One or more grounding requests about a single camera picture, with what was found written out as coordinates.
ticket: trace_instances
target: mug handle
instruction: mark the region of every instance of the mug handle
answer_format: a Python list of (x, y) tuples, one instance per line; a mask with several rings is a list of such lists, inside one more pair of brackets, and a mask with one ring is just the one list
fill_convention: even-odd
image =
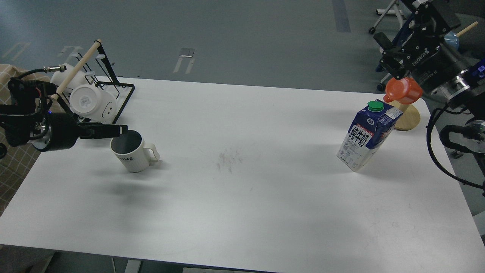
[(153, 143), (145, 142), (143, 145), (144, 149), (150, 149), (155, 157), (150, 157), (150, 165), (157, 163), (160, 160), (160, 154), (157, 152), (155, 145)]

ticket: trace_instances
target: black metal rack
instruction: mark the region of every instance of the black metal rack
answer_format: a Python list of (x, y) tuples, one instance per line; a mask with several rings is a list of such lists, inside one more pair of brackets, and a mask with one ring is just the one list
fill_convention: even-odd
[[(94, 74), (93, 70), (91, 69), (89, 64), (86, 62), (86, 64), (84, 66), (82, 66), (82, 68), (84, 69), (84, 72), (88, 73), (85, 76), (87, 83), (88, 84), (94, 83), (96, 87), (99, 87), (102, 90), (104, 90), (104, 87), (107, 86), (107, 85), (113, 86), (115, 88), (115, 90), (118, 92), (118, 95), (116, 96), (117, 101), (118, 101), (118, 99), (120, 99), (120, 91), (119, 91), (118, 87), (121, 88), (121, 89), (130, 88), (128, 95), (125, 97), (122, 105), (119, 107), (118, 113), (116, 114), (116, 116), (114, 117), (114, 119), (112, 121), (112, 124), (115, 124), (118, 121), (118, 118), (120, 117), (121, 113), (123, 112), (123, 109), (125, 109), (125, 106), (126, 106), (128, 100), (130, 99), (131, 95), (133, 94), (133, 92), (135, 90), (135, 85), (121, 83), (118, 80), (118, 78), (116, 77), (116, 74), (114, 73), (113, 67), (112, 67), (112, 65), (111, 65), (111, 63), (108, 59), (108, 56), (106, 55), (106, 52), (104, 51), (104, 48), (103, 48), (101, 43), (99, 44), (97, 51), (98, 51), (99, 55), (95, 58), (96, 63), (99, 65), (101, 70), (103, 70), (103, 73), (106, 75), (106, 77), (108, 77), (109, 81), (104, 82), (104, 81), (98, 80), (97, 76)], [(75, 57), (78, 61), (80, 61), (80, 59), (82, 58), (82, 55), (80, 53), (77, 53), (73, 57)], [(75, 119), (82, 121), (82, 122), (89, 122), (90, 121), (90, 119), (88, 119), (88, 118), (82, 118), (79, 115), (73, 113), (71, 111), (71, 109), (69, 108), (69, 102), (68, 101), (69, 101), (69, 98), (65, 94), (63, 94), (62, 96), (59, 96), (59, 98), (57, 99), (57, 102), (62, 107), (62, 109), (66, 113), (72, 114)]]

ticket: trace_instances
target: milk carton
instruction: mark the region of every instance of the milk carton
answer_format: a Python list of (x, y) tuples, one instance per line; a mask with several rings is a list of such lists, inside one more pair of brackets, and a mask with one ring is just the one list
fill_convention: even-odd
[(357, 113), (337, 154), (353, 171), (358, 171), (375, 154), (403, 114), (380, 100), (367, 105)]

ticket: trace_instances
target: white table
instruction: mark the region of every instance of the white table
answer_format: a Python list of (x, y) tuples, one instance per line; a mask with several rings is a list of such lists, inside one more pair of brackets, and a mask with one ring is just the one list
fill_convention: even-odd
[(419, 126), (354, 173), (336, 153), (382, 95), (124, 80), (136, 90), (119, 123), (163, 162), (128, 173), (108, 139), (43, 153), (1, 244), (270, 272), (485, 271), (460, 186), (427, 154), (423, 101)]

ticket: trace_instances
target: green bottle cap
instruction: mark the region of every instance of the green bottle cap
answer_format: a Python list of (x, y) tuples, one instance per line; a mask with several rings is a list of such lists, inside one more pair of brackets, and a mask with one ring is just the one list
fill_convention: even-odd
[(373, 112), (380, 112), (384, 109), (384, 104), (382, 102), (368, 102), (369, 110)]

